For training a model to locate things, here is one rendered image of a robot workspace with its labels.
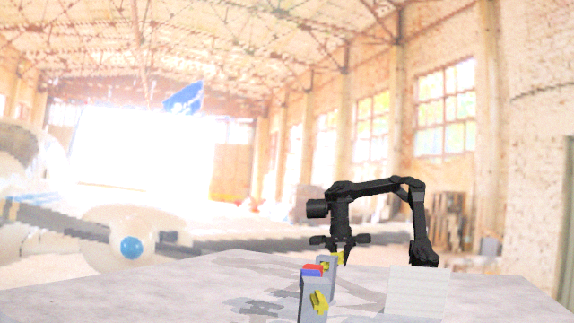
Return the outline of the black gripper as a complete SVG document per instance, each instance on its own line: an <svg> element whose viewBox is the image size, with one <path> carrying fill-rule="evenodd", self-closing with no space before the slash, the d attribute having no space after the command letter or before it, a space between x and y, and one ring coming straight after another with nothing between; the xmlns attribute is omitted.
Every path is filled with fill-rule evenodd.
<svg viewBox="0 0 574 323"><path fill-rule="evenodd" d="M331 237L326 237L326 235L313 235L309 238L310 246L319 246L320 244L326 244L325 248L329 249L329 253L337 253L336 242L346 242L344 246L344 267L346 266L347 259L349 257L350 251L355 242L360 243L370 243L371 237L369 233L358 233L356 236L350 236L349 231L349 217L344 218L331 218ZM335 238L338 238L335 240ZM342 239L344 238L344 239Z"/></svg>

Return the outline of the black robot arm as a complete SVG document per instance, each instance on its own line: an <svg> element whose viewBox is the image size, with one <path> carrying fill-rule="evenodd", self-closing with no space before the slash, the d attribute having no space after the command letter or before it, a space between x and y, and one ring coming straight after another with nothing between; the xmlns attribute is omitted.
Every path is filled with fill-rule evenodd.
<svg viewBox="0 0 574 323"><path fill-rule="evenodd" d="M408 193L401 188L408 185ZM413 237L409 244L409 265L438 267L439 255L432 249L427 238L424 208L424 182L411 176L391 175L360 183L349 180L336 181L326 192L325 199L309 199L306 203L307 218L326 218L330 210L331 218L349 217L349 204L356 198L393 193L410 205L413 211Z"/></svg>

